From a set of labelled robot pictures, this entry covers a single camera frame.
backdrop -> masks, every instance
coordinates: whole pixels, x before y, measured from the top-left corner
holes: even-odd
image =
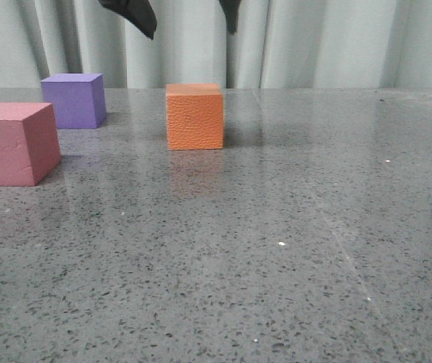
[[[96,0],[0,0],[0,87],[104,73],[107,87],[432,87],[432,0],[150,0],[154,41]]]

foam block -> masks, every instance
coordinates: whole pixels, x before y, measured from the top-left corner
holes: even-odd
[[[52,104],[0,103],[0,186],[37,185],[60,161]]]
[[[222,148],[224,110],[218,85],[167,85],[166,110],[169,149]]]
[[[59,129],[96,129],[107,118],[103,74],[59,73],[41,81]]]

red cube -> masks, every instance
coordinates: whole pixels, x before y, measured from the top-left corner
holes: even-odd
[[[0,103],[0,186],[37,185],[60,161],[52,104]]]

curtain fold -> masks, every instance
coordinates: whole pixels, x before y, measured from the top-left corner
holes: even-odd
[[[0,0],[0,87],[103,73],[107,87],[432,87],[432,1],[150,0],[154,41],[97,0]]]

gray speckled floor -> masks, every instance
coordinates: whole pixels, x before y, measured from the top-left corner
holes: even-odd
[[[432,363],[432,90],[227,91],[204,151],[107,107],[0,188],[0,362]]]

